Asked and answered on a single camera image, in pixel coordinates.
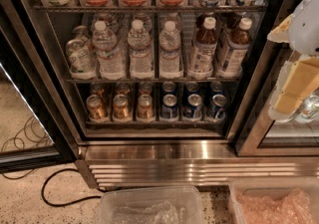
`cable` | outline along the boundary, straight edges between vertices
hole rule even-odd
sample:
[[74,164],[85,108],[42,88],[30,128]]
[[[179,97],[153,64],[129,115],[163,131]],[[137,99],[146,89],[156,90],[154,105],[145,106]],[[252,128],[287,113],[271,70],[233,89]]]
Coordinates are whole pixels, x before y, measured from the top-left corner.
[[55,204],[55,203],[51,203],[49,202],[45,195],[44,195],[44,191],[46,189],[46,186],[48,184],[48,182],[54,177],[56,176],[57,174],[61,173],[61,172],[66,172],[66,171],[73,171],[73,172],[77,172],[79,173],[79,171],[77,169],[73,169],[73,168],[66,168],[66,169],[62,169],[62,170],[59,170],[55,173],[53,173],[52,175],[49,176],[49,178],[44,182],[43,186],[42,186],[42,189],[41,189],[41,197],[43,199],[43,201],[49,205],[49,206],[52,206],[52,207],[65,207],[65,206],[69,206],[69,205],[72,205],[72,204],[76,204],[76,203],[80,203],[82,201],[85,201],[85,200],[90,200],[90,199],[100,199],[101,196],[88,196],[88,197],[84,197],[84,198],[80,198],[78,200],[75,200],[75,201],[71,201],[71,202],[68,202],[68,203],[64,203],[64,204]]

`silver can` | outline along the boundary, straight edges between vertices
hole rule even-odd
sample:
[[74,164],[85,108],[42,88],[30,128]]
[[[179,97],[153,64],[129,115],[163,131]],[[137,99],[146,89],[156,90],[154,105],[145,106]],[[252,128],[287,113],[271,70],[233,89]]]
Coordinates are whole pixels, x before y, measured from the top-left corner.
[[177,97],[168,94],[162,98],[161,116],[163,118],[178,117]]
[[152,118],[152,117],[154,117],[153,98],[150,95],[141,95],[139,97],[138,117],[139,118]]
[[88,47],[80,39],[74,39],[67,43],[66,55],[73,73],[91,72],[95,68]]

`water bottle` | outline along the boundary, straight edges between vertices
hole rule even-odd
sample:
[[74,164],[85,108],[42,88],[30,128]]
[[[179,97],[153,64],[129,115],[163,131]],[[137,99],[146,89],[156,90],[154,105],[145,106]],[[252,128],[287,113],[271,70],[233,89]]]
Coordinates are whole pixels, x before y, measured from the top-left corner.
[[159,34],[159,69],[179,72],[180,34],[175,22],[167,21]]
[[178,29],[179,33],[181,33],[181,31],[182,31],[182,22],[181,22],[181,19],[180,19],[178,13],[168,13],[168,14],[166,14],[161,20],[161,29],[165,25],[166,21],[174,21],[176,28]]
[[151,37],[143,26],[143,21],[134,20],[128,34],[130,49],[130,70],[137,73],[150,72],[153,69]]
[[92,40],[97,49],[101,71],[118,73],[125,69],[117,37],[104,21],[95,23]]

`bottle cap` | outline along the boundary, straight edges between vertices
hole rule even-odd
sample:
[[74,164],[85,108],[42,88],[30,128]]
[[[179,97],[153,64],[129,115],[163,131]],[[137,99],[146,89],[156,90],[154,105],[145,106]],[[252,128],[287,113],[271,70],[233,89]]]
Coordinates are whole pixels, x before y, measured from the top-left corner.
[[176,24],[174,21],[166,21],[164,27],[168,31],[173,31],[176,28]]
[[239,28],[248,30],[251,28],[252,20],[249,18],[242,18],[239,23]]
[[134,28],[135,30],[139,30],[143,27],[143,21],[142,20],[134,20],[132,22],[132,28]]
[[104,21],[97,21],[94,24],[94,28],[96,30],[102,31],[102,30],[105,30],[107,28],[107,25],[106,25],[106,23]]
[[216,20],[212,17],[205,18],[203,22],[203,27],[205,29],[214,29],[216,25]]
[[177,13],[168,13],[168,16],[169,16],[169,17],[176,17],[176,16],[177,16]]

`gold can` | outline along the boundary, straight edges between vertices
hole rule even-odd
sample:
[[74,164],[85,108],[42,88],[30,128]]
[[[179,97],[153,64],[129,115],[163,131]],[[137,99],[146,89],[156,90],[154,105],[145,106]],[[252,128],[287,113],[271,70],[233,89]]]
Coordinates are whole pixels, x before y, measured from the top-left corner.
[[99,95],[89,96],[87,98],[86,104],[91,118],[101,119],[108,117],[108,109]]

